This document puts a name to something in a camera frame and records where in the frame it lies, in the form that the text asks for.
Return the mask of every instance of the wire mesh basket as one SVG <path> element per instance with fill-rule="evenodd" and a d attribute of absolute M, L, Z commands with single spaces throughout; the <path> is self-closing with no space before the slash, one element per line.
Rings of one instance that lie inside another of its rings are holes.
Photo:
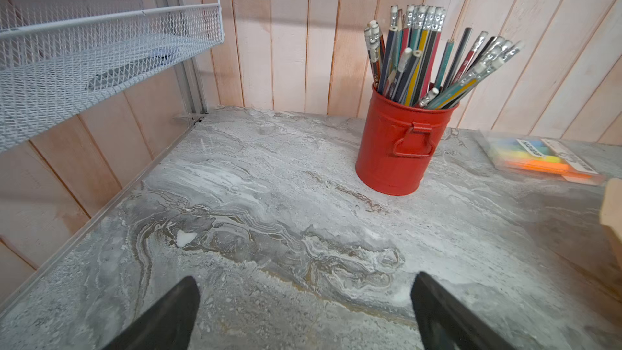
<path fill-rule="evenodd" d="M 223 41 L 219 4 L 0 31 L 0 152 Z"/>

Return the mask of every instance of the bucket handle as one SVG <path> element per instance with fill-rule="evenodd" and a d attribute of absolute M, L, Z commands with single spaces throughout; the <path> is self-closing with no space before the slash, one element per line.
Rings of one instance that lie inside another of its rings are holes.
<path fill-rule="evenodd" d="M 397 151 L 397 147 L 406 139 L 406 136 L 414 133 L 424 133 L 425 134 L 425 143 L 430 144 L 430 152 L 427 154 L 415 154 L 415 153 L 402 153 Z M 432 127 L 430 125 L 422 125 L 420 123 L 413 122 L 412 125 L 406 130 L 404 136 L 393 144 L 393 155 L 397 157 L 408 157 L 408 158 L 424 158 L 430 157 L 434 154 L 434 150 L 436 150 L 436 146 L 430 141 L 430 135 L 432 134 Z"/>

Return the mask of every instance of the marble pattern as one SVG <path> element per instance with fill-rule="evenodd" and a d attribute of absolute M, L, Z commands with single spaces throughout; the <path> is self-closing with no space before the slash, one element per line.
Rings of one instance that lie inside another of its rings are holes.
<path fill-rule="evenodd" d="M 211 112 L 0 318 L 1 349 L 96 349 L 186 275 L 192 349 L 422 348 L 420 270 L 517 349 L 622 348 L 603 187 L 502 173 L 447 130 L 419 190 L 364 185 L 364 122 Z M 622 148 L 565 142 L 622 176 Z"/>

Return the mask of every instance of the wooden plank wall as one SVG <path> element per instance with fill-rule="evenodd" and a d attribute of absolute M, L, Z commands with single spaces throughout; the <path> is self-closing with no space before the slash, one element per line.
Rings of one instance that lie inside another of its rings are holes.
<path fill-rule="evenodd" d="M 485 29 L 526 43 L 463 99 L 451 126 L 622 144 L 622 94 L 611 89 L 622 0 L 222 0 L 226 38 L 212 51 L 220 102 L 365 118 L 362 30 L 376 18 L 386 33 L 390 5 L 422 2 L 448 9 L 440 50 L 464 27 L 471 41 Z"/>
<path fill-rule="evenodd" d="M 180 92 L 167 69 L 0 153 L 0 303 L 183 134 Z"/>

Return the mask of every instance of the red pencil holder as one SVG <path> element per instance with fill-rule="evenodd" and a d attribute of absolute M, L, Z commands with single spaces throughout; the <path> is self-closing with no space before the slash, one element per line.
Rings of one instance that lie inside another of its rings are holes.
<path fill-rule="evenodd" d="M 378 192 L 394 196 L 413 193 L 455 108 L 407 107 L 374 89 L 356 160 L 356 174 Z"/>

